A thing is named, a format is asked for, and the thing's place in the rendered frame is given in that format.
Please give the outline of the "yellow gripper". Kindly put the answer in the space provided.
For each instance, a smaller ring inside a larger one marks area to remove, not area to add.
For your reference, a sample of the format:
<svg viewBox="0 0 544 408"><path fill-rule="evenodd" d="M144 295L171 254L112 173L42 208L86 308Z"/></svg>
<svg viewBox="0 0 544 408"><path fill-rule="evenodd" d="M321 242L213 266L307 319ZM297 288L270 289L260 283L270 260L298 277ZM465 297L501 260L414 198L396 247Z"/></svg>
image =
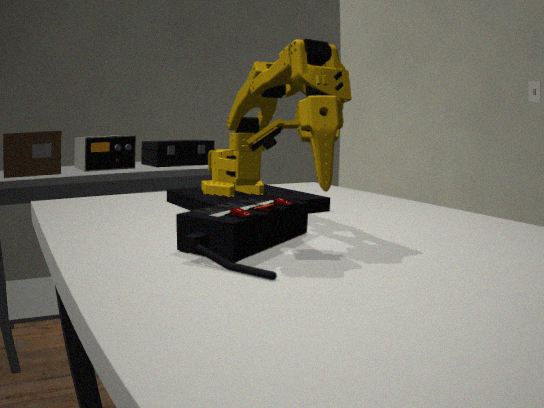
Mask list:
<svg viewBox="0 0 544 408"><path fill-rule="evenodd" d="M298 102L294 121L277 119L246 140L247 145L252 152L262 144L268 150L277 143L274 137L281 130L297 128L301 141L311 145L319 185L327 192L332 182L334 143L343 127L343 109L339 97L308 96Z"/></svg>

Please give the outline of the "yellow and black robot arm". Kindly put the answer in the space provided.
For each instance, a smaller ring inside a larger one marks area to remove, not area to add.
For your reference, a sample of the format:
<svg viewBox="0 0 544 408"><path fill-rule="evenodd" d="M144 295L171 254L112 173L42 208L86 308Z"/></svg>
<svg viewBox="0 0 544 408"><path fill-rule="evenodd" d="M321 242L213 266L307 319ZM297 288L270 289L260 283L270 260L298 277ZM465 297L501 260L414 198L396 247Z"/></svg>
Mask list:
<svg viewBox="0 0 544 408"><path fill-rule="evenodd" d="M307 97L336 96L342 103L352 100L349 71L341 63L334 45L297 39L280 52L275 63L254 62L227 120L228 129L236 130L230 133L229 149L211 151L212 180L202 181L201 191L206 182L204 194L235 197L235 191L239 191L264 195L264 185L259 180L261 151L265 148L262 145L252 152L246 140L268 126L274 117L277 98L293 96L299 91ZM258 117L243 117L255 107L261 110Z"/></svg>

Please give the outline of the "black power strip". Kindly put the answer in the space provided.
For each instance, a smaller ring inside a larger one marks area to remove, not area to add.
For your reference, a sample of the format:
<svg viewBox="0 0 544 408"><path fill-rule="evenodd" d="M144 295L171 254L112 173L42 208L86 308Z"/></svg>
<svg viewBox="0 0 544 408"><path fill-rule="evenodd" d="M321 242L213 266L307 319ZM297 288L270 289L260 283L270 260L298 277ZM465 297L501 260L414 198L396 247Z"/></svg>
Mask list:
<svg viewBox="0 0 544 408"><path fill-rule="evenodd" d="M236 262L307 233L308 202L258 196L179 213L176 223L180 252L207 257L230 271L275 280L274 271Z"/></svg>

